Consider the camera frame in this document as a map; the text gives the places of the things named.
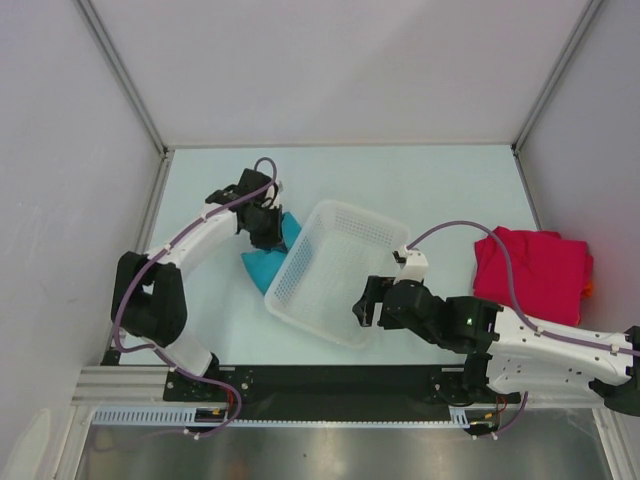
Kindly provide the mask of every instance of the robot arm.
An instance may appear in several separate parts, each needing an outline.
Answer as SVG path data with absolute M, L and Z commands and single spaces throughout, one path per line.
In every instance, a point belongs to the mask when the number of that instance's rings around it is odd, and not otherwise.
M 639 327 L 604 333 L 531 318 L 532 329 L 511 308 L 475 297 L 432 295 L 423 284 L 428 264 L 419 251 L 403 248 L 394 257 L 401 267 L 398 276 L 369 277 L 353 312 L 363 327 L 377 321 L 385 330 L 406 328 L 440 348 L 468 355 L 457 387 L 471 402 L 474 391 L 486 389 L 600 396 L 608 408 L 640 416 Z M 382 303 L 379 318 L 374 318 L 376 303 Z
M 214 213 L 224 205 L 264 188 L 272 180 L 257 170 L 245 169 L 237 185 L 217 190 L 205 200 L 201 214 L 166 245 L 144 254 L 127 252 L 118 262 L 111 318 L 117 312 L 136 274 L 149 259 L 164 251 L 142 277 L 126 303 L 120 326 L 163 350 L 175 365 L 195 375 L 215 376 L 218 359 L 205 349 L 188 328 L 184 280 L 210 252 L 241 230 L 249 232 L 259 249 L 285 251 L 279 188 L 272 185 L 250 201 Z

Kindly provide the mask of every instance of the white wall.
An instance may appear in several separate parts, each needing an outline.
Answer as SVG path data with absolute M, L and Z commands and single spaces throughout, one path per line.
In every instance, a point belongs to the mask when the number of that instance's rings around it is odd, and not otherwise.
M 510 144 L 587 0 L 94 0 L 170 145 Z
M 159 160 L 70 0 L 1 2 L 0 65 L 2 471 L 40 409 L 58 448 Z
M 640 325 L 640 3 L 605 4 L 523 155 L 544 227 L 589 242 L 584 324 Z M 628 428 L 640 453 L 640 419 Z

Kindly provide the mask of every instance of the metal frame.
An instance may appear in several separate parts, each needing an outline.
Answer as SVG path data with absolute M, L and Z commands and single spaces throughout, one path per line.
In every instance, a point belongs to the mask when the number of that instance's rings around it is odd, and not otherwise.
M 161 155 L 161 163 L 150 194 L 144 219 L 140 228 L 135 249 L 138 252 L 144 251 L 150 241 L 154 228 L 155 219 L 159 210 L 160 201 L 166 185 L 169 168 L 173 158 L 173 151 L 169 151 L 165 146 L 160 133 L 158 132 L 151 115 L 149 114 L 139 90 L 136 88 L 130 74 L 128 73 L 116 47 L 108 34 L 104 23 L 100 19 L 98 12 L 91 0 L 73 0 L 76 4 L 87 28 L 96 41 L 96 44 L 114 73 L 120 84 L 123 93 L 130 102 L 135 114 L 143 124 L 147 135 Z M 522 180 L 527 200 L 533 213 L 536 226 L 541 227 L 535 204 L 533 202 L 529 185 L 522 170 L 519 153 L 526 142 L 541 112 L 548 104 L 555 88 L 567 69 L 577 48 L 585 37 L 586 32 L 592 25 L 604 0 L 590 0 L 582 15 L 571 32 L 556 64 L 546 80 L 536 102 L 534 103 L 527 119 L 522 126 L 513 144 L 514 158 L 516 166 Z M 165 402 L 163 392 L 167 382 L 169 369 L 167 367 L 87 367 L 83 369 L 76 392 L 73 396 L 69 410 L 69 419 L 66 435 L 62 442 L 58 455 L 58 462 L 54 466 L 54 471 L 49 478 L 73 479 L 80 466 L 83 447 L 89 432 L 91 420 L 98 408 L 119 408 L 132 406 L 154 406 L 159 409 L 175 408 L 175 403 Z M 216 403 L 205 404 L 182 404 L 187 406 L 216 406 Z M 528 402 L 529 408 L 592 408 L 596 419 L 600 437 L 610 469 L 614 479 L 640 478 L 638 461 L 632 449 L 628 433 L 622 422 L 622 416 L 610 412 L 597 402 L 585 401 L 584 398 L 570 397 L 536 397 L 532 396 Z M 338 424 L 337 426 L 349 426 L 348 424 Z
M 613 479 L 640 478 L 640 465 L 624 426 L 623 415 L 603 408 L 594 410 L 593 416 Z
M 122 87 L 122 91 L 131 104 L 134 113 L 142 122 L 149 139 L 156 147 L 158 153 L 164 155 L 167 152 L 167 148 L 162 141 L 162 137 L 153 123 L 153 119 L 151 118 L 147 107 L 142 101 L 140 91 L 133 83 L 131 75 L 129 75 L 129 72 L 124 66 L 113 40 L 111 40 L 104 23 L 100 19 L 100 15 L 98 15 L 98 12 L 91 3 L 91 0 L 73 0 L 73 2 L 76 4 L 78 11 L 82 15 L 89 33 L 96 41 L 100 53 Z
M 589 27 L 593 24 L 596 15 L 601 10 L 601 7 L 604 5 L 606 0 L 590 0 L 589 4 L 582 11 L 582 15 L 578 20 L 578 23 L 573 28 L 573 31 L 569 35 L 569 39 L 565 43 L 558 60 L 555 65 L 551 69 L 551 73 L 542 87 L 542 91 L 536 98 L 536 101 L 533 104 L 533 107 L 529 111 L 529 115 L 527 115 L 527 119 L 524 122 L 524 125 L 520 129 L 516 140 L 513 143 L 513 151 L 518 156 L 520 151 L 522 150 L 522 146 L 527 141 L 531 130 L 533 129 L 536 121 L 540 118 L 542 111 L 545 106 L 553 96 L 553 93 L 556 90 L 558 82 L 562 78 L 564 72 L 569 65 L 569 62 L 575 55 L 578 47 L 582 43 L 582 40 L 585 38 L 585 34 L 589 30 Z

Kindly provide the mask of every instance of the laundry basket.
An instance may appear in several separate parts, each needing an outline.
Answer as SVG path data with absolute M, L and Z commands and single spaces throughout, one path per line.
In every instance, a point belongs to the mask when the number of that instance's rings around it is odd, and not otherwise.
M 305 223 L 265 295 L 267 310 L 288 324 L 351 348 L 372 333 L 351 312 L 369 275 L 398 272 L 392 252 L 407 226 L 347 203 L 325 200 Z

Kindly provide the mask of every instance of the light blue table surface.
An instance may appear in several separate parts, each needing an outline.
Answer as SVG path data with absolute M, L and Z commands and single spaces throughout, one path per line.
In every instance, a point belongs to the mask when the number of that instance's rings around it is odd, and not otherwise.
M 289 147 L 190 149 L 175 152 L 152 245 L 165 243 L 200 213 L 204 199 L 236 183 L 262 156 L 278 165 L 282 201 L 301 224 L 323 199 L 395 218 L 412 237 L 449 220 L 495 228 L 535 229 L 511 149 L 487 146 Z M 467 295 L 475 273 L 468 227 L 436 233 L 420 248 L 429 260 L 425 284 L 441 297 Z M 375 328 L 362 350 L 299 331 L 270 315 L 240 259 L 246 234 L 217 248 L 186 280 L 189 325 L 222 364 L 450 364 L 464 360 L 408 331 Z M 366 283 L 362 279 L 362 288 Z M 127 338 L 126 345 L 138 344 Z M 150 352 L 123 355 L 121 364 L 157 364 Z

